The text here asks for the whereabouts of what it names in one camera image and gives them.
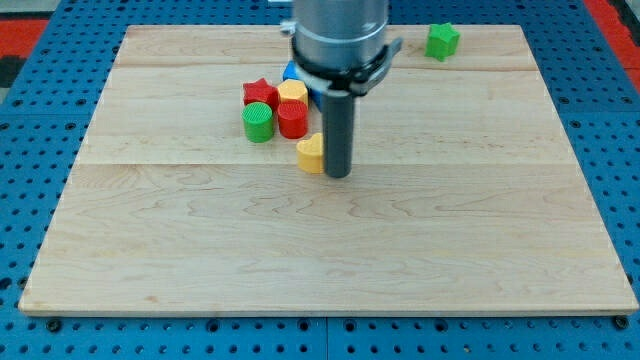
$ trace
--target wooden table surface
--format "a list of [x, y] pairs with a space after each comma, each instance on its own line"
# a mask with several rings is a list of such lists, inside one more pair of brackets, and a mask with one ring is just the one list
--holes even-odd
[[[20, 309], [34, 316], [513, 316], [638, 303], [518, 26], [426, 26], [359, 101], [352, 174], [246, 140], [276, 27], [133, 26]], [[321, 127], [316, 109], [311, 128]]]

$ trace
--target yellow heart block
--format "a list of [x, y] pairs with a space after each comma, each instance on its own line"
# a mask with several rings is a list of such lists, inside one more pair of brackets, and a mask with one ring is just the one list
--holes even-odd
[[310, 174], [322, 174], [322, 133], [315, 133], [309, 140], [300, 140], [296, 144], [298, 167]]
[[309, 106], [307, 87], [300, 80], [285, 80], [282, 84], [278, 85], [278, 94], [280, 95], [281, 103], [287, 100], [300, 100]]

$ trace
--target green block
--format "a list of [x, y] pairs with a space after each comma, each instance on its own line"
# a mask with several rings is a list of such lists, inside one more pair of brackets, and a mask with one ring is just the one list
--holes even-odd
[[242, 111], [244, 134], [251, 142], [261, 143], [273, 137], [273, 111], [269, 105], [254, 102]]
[[447, 56], [456, 53], [460, 33], [451, 26], [451, 23], [442, 25], [432, 24], [427, 37], [427, 47], [424, 56], [434, 57], [444, 61]]

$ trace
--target red star block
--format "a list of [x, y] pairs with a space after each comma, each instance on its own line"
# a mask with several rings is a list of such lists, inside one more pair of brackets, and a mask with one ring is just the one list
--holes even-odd
[[269, 105], [271, 110], [275, 113], [278, 109], [278, 103], [280, 97], [278, 96], [278, 89], [269, 85], [264, 78], [253, 82], [242, 84], [244, 88], [244, 104], [248, 105], [253, 102], [263, 102]]

